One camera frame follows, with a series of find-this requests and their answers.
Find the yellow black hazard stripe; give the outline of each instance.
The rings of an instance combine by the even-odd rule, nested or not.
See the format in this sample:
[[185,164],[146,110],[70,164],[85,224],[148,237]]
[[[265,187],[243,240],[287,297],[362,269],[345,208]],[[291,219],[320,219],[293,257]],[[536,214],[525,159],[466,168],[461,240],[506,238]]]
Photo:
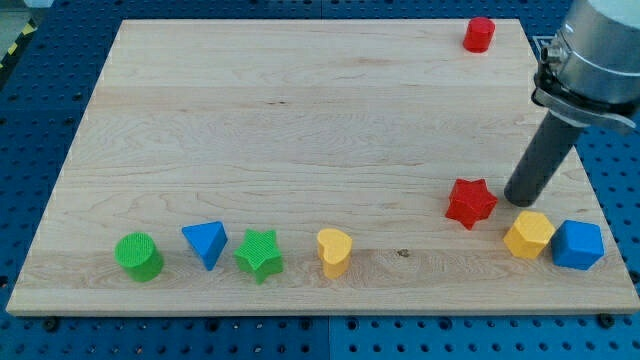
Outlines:
[[9,49],[7,49],[7,53],[2,58],[2,61],[0,61],[0,90],[2,90],[4,84],[9,79],[9,76],[18,63],[18,59],[20,59],[20,56],[27,48],[27,45],[31,42],[36,30],[37,27],[35,22],[33,20],[29,20],[20,34],[18,34],[16,41],[14,41]]

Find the red star block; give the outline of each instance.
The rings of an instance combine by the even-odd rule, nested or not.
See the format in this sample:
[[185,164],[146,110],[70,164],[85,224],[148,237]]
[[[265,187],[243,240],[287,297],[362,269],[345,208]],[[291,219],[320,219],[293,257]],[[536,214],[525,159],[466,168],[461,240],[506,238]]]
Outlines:
[[486,219],[498,203],[498,198],[487,189],[484,179],[467,181],[457,179],[449,195],[446,217],[458,220],[471,230],[478,220]]

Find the green block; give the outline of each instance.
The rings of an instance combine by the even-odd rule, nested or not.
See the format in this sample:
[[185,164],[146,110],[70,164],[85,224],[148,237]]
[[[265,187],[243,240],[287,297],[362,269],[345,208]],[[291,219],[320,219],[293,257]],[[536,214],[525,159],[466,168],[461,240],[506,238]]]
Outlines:
[[262,284],[269,276],[283,271],[282,254],[276,244],[276,232],[258,232],[247,229],[244,242],[233,253],[238,268],[252,273],[256,282]]
[[114,257],[127,275],[139,282],[155,278],[164,266],[153,239],[145,233],[131,233],[120,239]]

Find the green cylinder block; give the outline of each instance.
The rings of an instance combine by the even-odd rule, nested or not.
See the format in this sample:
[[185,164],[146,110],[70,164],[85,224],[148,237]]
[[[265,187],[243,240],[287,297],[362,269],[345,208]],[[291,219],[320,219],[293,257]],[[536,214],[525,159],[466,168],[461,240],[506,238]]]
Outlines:
[[123,237],[116,245],[114,255],[129,277],[139,282],[156,277],[164,265],[153,239],[145,233],[136,232]]

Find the plastic toy block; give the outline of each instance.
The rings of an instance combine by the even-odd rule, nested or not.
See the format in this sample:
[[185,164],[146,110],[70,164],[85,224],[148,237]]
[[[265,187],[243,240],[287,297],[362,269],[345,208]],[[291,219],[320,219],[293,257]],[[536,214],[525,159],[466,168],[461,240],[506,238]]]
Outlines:
[[318,257],[326,277],[337,279],[349,269],[352,245],[351,237],[338,229],[318,232]]
[[457,179],[449,194],[449,209],[445,216],[460,221],[464,227],[471,230],[476,221],[491,215],[497,203],[498,198],[489,192],[484,179]]
[[216,265],[222,249],[227,244],[227,234],[219,221],[185,226],[182,234],[187,238],[193,250],[200,256],[204,267],[211,271]]
[[244,242],[233,253],[240,270],[253,273],[256,282],[262,282],[269,276],[282,272],[282,254],[276,244],[276,232],[258,232],[247,229]]
[[467,34],[462,46],[470,52],[482,53],[489,49],[489,44],[496,30],[496,24],[485,17],[476,17],[469,21]]
[[504,237],[504,243],[515,257],[535,259],[547,246],[555,232],[543,213],[523,211]]
[[551,252],[553,262],[558,266],[588,270],[604,256],[600,227],[565,221],[551,238]]
[[118,242],[115,260],[131,279],[139,282],[155,278],[164,266],[151,236],[140,232],[131,233]]

